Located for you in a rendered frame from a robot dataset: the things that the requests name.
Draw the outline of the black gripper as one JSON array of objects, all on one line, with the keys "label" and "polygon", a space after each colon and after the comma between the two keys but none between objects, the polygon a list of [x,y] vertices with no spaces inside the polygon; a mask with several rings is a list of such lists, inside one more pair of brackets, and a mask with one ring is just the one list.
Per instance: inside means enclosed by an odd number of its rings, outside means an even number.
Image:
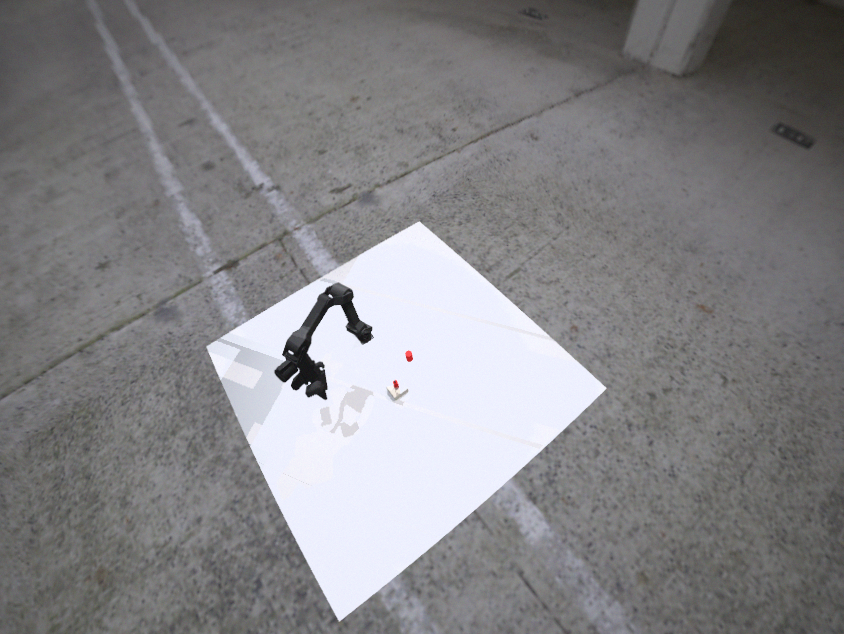
[{"label": "black gripper", "polygon": [[[321,370],[320,367],[323,370]],[[303,374],[306,382],[312,383],[306,386],[305,389],[305,395],[308,398],[317,395],[325,401],[328,400],[325,392],[328,390],[328,387],[324,367],[325,365],[322,361],[315,362],[314,359],[312,359],[312,362],[308,366],[299,369],[299,374]]]}]

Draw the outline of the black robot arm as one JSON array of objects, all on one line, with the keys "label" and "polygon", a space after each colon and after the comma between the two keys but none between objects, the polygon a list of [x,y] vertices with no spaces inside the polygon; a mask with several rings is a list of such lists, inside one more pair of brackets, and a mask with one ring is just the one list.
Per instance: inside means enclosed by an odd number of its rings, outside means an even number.
[{"label": "black robot arm", "polygon": [[[298,369],[302,369],[312,362],[312,358],[308,354],[311,347],[311,337],[332,306],[341,305],[348,321],[345,326],[346,331],[355,335],[362,345],[374,338],[371,334],[373,327],[359,319],[352,303],[353,298],[353,290],[340,282],[326,287],[325,291],[318,295],[317,301],[302,326],[289,336],[285,344],[282,356],[286,360],[274,372],[282,382],[288,381],[296,374]],[[308,382],[306,382],[303,374],[298,373],[294,377],[291,387],[293,390],[299,390],[303,385],[308,385]]]}]

